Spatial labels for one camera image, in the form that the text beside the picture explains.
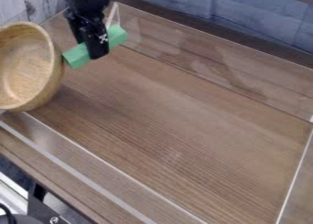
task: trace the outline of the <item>green block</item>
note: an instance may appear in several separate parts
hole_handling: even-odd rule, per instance
[[[110,50],[114,49],[118,45],[121,45],[129,38],[127,32],[119,25],[114,25],[109,28],[107,36]],[[91,61],[90,53],[84,43],[68,49],[64,52],[63,56],[71,69],[79,69]]]

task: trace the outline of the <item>bowl rim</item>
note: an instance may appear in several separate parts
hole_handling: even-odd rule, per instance
[[[22,103],[10,104],[10,105],[0,105],[0,110],[6,110],[6,111],[19,109],[24,105],[27,105],[30,102],[32,102],[32,100],[36,99],[42,95],[43,90],[47,89],[47,86],[50,85],[50,78],[54,74],[54,67],[55,67],[55,62],[56,62],[55,46],[52,43],[52,39],[50,37],[48,32],[39,24],[35,24],[32,22],[26,22],[26,21],[11,23],[11,24],[7,24],[6,26],[0,27],[0,32],[11,29],[12,27],[19,27],[19,26],[28,26],[32,29],[35,29],[48,43],[48,47],[50,47],[50,75],[47,77],[47,81],[46,81],[44,85],[42,86],[40,90],[36,92],[36,95],[34,97],[28,98],[27,101],[24,101]]]

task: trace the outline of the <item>green object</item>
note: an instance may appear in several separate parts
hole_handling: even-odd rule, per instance
[[[129,38],[127,32],[119,25],[114,25],[107,30],[110,50],[121,45]],[[90,53],[84,43],[68,49],[64,54],[64,60],[71,69],[79,69],[91,61]]]

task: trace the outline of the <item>wooden bowl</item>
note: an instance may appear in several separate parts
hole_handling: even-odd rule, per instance
[[[24,112],[50,101],[64,74],[62,51],[46,30],[20,22],[0,28],[0,109]]]

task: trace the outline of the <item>black cable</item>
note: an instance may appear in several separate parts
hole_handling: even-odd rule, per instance
[[[0,209],[6,211],[8,224],[18,224],[16,219],[4,204],[0,203]]]

